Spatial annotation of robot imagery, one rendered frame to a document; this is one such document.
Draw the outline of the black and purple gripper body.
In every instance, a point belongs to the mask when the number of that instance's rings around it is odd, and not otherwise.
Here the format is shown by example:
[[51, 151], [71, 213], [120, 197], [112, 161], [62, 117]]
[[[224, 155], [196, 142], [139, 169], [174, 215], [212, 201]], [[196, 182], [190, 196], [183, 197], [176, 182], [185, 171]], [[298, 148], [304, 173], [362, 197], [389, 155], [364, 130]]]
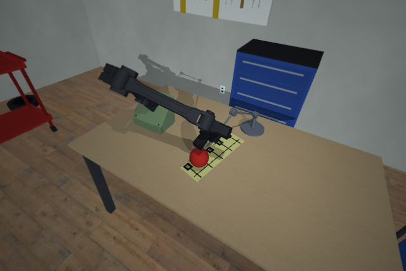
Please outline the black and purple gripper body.
[[217, 142], [218, 142], [218, 140], [220, 139], [221, 137], [220, 136], [218, 136], [218, 135], [216, 135], [216, 138], [213, 140], [213, 141], [210, 141], [211, 143], [212, 142], [214, 142], [215, 144], [217, 144]]

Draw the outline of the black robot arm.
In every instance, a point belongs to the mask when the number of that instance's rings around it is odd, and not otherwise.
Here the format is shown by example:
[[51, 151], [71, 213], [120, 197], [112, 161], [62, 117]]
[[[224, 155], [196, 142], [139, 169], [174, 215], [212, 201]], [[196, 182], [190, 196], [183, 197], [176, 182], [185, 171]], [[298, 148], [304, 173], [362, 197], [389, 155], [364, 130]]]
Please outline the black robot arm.
[[[201, 133], [193, 141], [193, 145], [198, 150], [202, 150], [208, 140], [213, 141], [216, 135], [226, 140], [229, 138], [232, 128], [216, 121], [214, 112], [210, 110], [205, 112], [182, 104], [139, 82], [139, 80], [136, 79], [138, 74], [136, 71], [124, 65], [118, 68], [106, 63], [98, 79], [110, 84], [110, 89], [122, 96], [127, 97], [129, 93], [132, 93], [134, 97], [136, 97], [134, 99], [135, 101], [143, 104], [152, 112], [160, 105], [198, 126]], [[197, 122], [199, 116], [200, 119]]]

